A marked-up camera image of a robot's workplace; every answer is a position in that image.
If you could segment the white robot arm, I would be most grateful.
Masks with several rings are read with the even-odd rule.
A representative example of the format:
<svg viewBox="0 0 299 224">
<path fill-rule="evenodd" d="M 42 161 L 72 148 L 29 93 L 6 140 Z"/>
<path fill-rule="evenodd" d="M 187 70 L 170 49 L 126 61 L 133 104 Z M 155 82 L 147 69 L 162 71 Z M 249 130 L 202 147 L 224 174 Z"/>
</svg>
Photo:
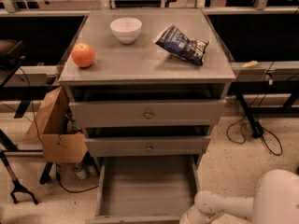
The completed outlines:
<svg viewBox="0 0 299 224">
<path fill-rule="evenodd" d="M 211 224 L 223 214 L 251 224 L 299 224 L 299 175 L 269 171 L 258 181 L 253 197 L 224 197 L 201 190 L 179 224 Z"/>
</svg>

